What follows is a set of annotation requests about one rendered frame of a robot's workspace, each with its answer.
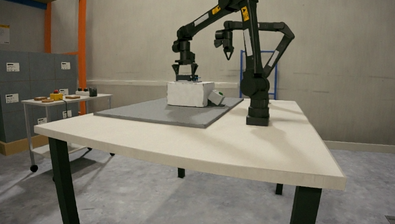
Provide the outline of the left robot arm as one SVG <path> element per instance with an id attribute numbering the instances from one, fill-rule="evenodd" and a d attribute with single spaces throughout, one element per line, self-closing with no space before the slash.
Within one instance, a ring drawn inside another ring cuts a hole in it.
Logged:
<path id="1" fill-rule="evenodd" d="M 261 60 L 257 3 L 258 0 L 218 0 L 215 7 L 177 30 L 177 40 L 173 42 L 172 51 L 179 53 L 180 50 L 190 50 L 189 41 L 196 33 L 220 18 L 241 10 L 246 69 L 240 89 L 245 96 L 250 97 L 246 121 L 268 123 L 270 113 L 267 96 L 270 83 L 265 76 Z"/>

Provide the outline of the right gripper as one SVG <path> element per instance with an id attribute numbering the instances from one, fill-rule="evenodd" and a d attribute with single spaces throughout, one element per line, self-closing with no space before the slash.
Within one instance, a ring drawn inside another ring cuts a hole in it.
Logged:
<path id="1" fill-rule="evenodd" d="M 232 45 L 232 46 L 229 46 L 229 45 Z M 223 46 L 223 48 L 224 48 L 223 51 L 224 51 L 224 54 L 225 54 L 227 60 L 230 60 L 230 58 L 234 52 L 233 39 L 230 39 L 230 40 L 228 39 L 228 46 L 227 47 Z M 227 52 L 230 52 L 229 58 L 227 56 Z"/>

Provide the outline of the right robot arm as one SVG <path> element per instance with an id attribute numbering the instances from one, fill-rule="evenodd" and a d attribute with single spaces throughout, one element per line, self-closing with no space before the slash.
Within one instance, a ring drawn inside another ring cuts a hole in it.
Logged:
<path id="1" fill-rule="evenodd" d="M 215 39 L 214 46 L 216 48 L 223 46 L 228 46 L 228 39 L 233 39 L 233 30 L 243 30 L 242 21 L 225 21 L 224 22 L 224 29 L 217 30 L 215 32 Z M 287 26 L 284 22 L 258 22 L 258 30 L 259 31 L 274 31 L 274 32 L 284 32 L 285 34 L 273 52 L 272 56 L 264 66 L 264 71 L 266 78 L 269 77 L 270 73 L 276 66 L 277 62 L 287 49 L 288 45 L 294 40 L 295 36 L 291 29 Z"/>

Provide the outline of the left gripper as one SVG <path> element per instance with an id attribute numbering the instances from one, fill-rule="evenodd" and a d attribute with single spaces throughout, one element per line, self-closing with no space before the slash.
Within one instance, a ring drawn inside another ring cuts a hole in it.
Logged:
<path id="1" fill-rule="evenodd" d="M 194 77 L 195 72 L 196 72 L 199 65 L 197 65 L 195 63 L 195 60 L 190 59 L 190 50 L 185 50 L 184 52 L 183 52 L 183 50 L 181 50 L 180 51 L 180 60 L 175 60 L 175 63 L 177 63 L 177 62 L 183 62 L 184 65 L 190 64 L 192 78 Z M 180 68 L 179 65 L 182 65 L 182 63 L 172 65 L 172 68 L 173 68 L 175 74 L 179 74 L 179 68 Z"/>

